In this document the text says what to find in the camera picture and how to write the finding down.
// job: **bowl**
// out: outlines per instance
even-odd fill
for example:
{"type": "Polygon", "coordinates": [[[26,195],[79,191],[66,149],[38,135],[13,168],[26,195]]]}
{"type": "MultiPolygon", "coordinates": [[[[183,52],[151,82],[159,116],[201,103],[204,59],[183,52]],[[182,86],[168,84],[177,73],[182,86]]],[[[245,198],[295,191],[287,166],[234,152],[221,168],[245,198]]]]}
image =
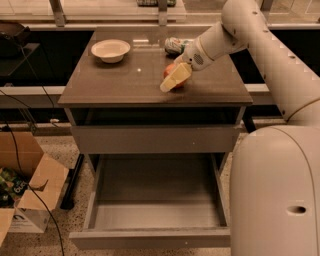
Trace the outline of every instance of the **bowl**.
{"type": "Polygon", "coordinates": [[[122,40],[110,39],[94,44],[91,52],[103,62],[116,63],[123,59],[124,54],[129,52],[130,44],[122,40]]]}

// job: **black cable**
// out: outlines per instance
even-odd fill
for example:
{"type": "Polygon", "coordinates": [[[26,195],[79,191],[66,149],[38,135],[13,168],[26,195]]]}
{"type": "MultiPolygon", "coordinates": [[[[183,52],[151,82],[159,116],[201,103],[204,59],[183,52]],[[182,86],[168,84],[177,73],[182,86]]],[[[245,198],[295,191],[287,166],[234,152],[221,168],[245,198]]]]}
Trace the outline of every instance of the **black cable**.
{"type": "MultiPolygon", "coordinates": [[[[35,79],[36,79],[37,81],[40,81],[37,73],[35,72],[34,68],[32,67],[31,63],[29,62],[29,60],[28,60],[28,58],[27,58],[27,56],[26,56],[26,54],[25,54],[25,52],[24,52],[24,49],[23,49],[23,47],[22,47],[21,45],[20,45],[20,48],[21,48],[21,52],[22,52],[22,54],[23,54],[23,56],[24,56],[24,59],[25,59],[25,61],[28,63],[28,66],[29,66],[29,68],[31,69],[31,72],[32,72],[32,74],[34,75],[35,79]]],[[[55,111],[54,103],[53,103],[50,95],[48,94],[47,90],[44,88],[44,86],[43,86],[43,85],[40,85],[40,86],[41,86],[42,90],[44,91],[44,93],[46,94],[46,96],[48,97],[48,99],[49,99],[50,102],[51,102],[51,106],[52,106],[51,119],[54,119],[54,111],[55,111]]]]}
{"type": "Polygon", "coordinates": [[[21,164],[20,164],[20,158],[19,158],[19,151],[18,151],[18,144],[17,144],[17,141],[16,141],[16,138],[14,136],[14,133],[12,131],[12,129],[10,128],[7,120],[4,118],[4,116],[0,113],[0,115],[3,117],[4,119],[4,122],[6,124],[6,126],[8,127],[9,129],[9,132],[12,136],[12,139],[13,139],[13,142],[14,142],[14,146],[15,146],[15,151],[16,151],[16,159],[17,159],[17,163],[18,163],[18,167],[19,167],[19,174],[24,178],[24,181],[27,183],[28,185],[28,188],[32,191],[32,193],[40,200],[40,202],[44,205],[44,207],[46,208],[47,212],[49,213],[50,217],[52,218],[55,226],[56,226],[56,229],[57,229],[57,232],[58,232],[58,236],[59,236],[59,241],[60,241],[60,247],[61,247],[61,253],[62,253],[62,256],[64,256],[64,249],[63,249],[63,242],[62,242],[62,236],[61,236],[61,232],[60,232],[60,228],[59,228],[59,225],[56,221],[56,219],[53,217],[51,211],[49,210],[48,206],[46,205],[46,203],[41,199],[41,197],[34,191],[34,189],[29,185],[29,182],[27,182],[26,180],[26,175],[24,174],[24,172],[22,171],[22,168],[21,168],[21,164]]]}
{"type": "Polygon", "coordinates": [[[5,96],[7,96],[7,97],[9,97],[9,98],[11,98],[11,99],[14,99],[14,100],[20,102],[20,103],[21,103],[22,105],[24,105],[25,107],[31,108],[29,105],[27,105],[26,103],[24,103],[24,102],[22,102],[21,100],[17,99],[16,97],[13,97],[13,96],[11,96],[11,95],[8,95],[8,94],[4,93],[2,90],[0,90],[0,92],[1,92],[3,95],[5,95],[5,96]]]}

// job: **countertop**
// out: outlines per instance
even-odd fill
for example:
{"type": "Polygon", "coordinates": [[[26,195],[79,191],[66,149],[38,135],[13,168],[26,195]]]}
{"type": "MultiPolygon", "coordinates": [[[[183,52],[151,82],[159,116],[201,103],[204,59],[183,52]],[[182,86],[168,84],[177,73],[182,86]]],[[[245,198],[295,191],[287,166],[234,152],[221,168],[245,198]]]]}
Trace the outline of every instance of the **countertop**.
{"type": "Polygon", "coordinates": [[[247,92],[228,55],[211,66],[193,72],[183,88],[160,90],[163,71],[174,57],[164,50],[164,41],[174,36],[193,39],[206,27],[121,27],[97,29],[88,43],[60,100],[63,107],[250,105],[247,92]],[[91,53],[94,43],[121,39],[131,45],[124,59],[107,64],[91,53]]]}

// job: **speckled floor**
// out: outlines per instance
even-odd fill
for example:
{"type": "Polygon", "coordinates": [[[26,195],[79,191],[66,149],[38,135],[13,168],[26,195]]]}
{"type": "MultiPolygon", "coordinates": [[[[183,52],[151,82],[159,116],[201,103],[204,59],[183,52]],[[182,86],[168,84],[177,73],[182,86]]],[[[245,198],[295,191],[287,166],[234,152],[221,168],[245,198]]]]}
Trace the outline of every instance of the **speckled floor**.
{"type": "MultiPolygon", "coordinates": [[[[263,121],[257,123],[257,126],[266,126],[279,124],[279,120],[263,121]]],[[[73,168],[77,157],[78,149],[74,143],[72,136],[35,136],[42,149],[50,154],[53,158],[64,164],[67,168],[73,168]]],[[[247,133],[243,129],[240,139],[246,136],[247,133]]],[[[222,175],[222,183],[226,196],[226,201],[229,202],[229,173],[232,160],[232,154],[229,155],[228,161],[222,175]]],[[[60,227],[63,239],[63,246],[66,256],[80,255],[112,255],[112,256],[157,256],[157,255],[197,255],[197,256],[229,256],[231,255],[230,248],[196,248],[196,249],[148,249],[148,250],[79,250],[70,240],[69,233],[81,231],[84,223],[84,218],[87,211],[87,204],[90,191],[93,185],[93,175],[84,162],[77,183],[77,188],[74,194],[75,207],[72,210],[61,210],[57,207],[53,211],[53,215],[60,227]]],[[[58,240],[57,230],[52,220],[49,221],[48,228],[44,234],[19,234],[8,233],[2,247],[0,255],[15,256],[15,255],[39,255],[39,256],[56,256],[62,255],[58,240]]]]}

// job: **box flap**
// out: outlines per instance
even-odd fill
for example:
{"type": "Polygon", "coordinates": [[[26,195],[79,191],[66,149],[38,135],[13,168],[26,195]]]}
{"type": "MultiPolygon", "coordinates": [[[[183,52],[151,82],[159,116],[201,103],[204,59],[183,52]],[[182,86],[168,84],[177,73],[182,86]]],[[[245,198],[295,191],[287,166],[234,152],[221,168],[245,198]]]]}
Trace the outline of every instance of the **box flap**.
{"type": "Polygon", "coordinates": [[[11,226],[13,215],[14,209],[0,209],[0,247],[2,246],[2,243],[11,226]]]}
{"type": "MultiPolygon", "coordinates": [[[[46,203],[49,210],[56,208],[62,188],[68,176],[69,169],[44,154],[29,185],[39,187],[44,185],[43,191],[35,191],[46,203]]],[[[31,191],[26,190],[18,204],[18,208],[46,210],[39,198],[31,191]]]]}
{"type": "MultiPolygon", "coordinates": [[[[30,132],[14,132],[19,161],[24,176],[31,177],[43,155],[43,150],[30,132]]],[[[10,132],[0,133],[0,167],[13,168],[19,171],[16,146],[10,132]]]]}

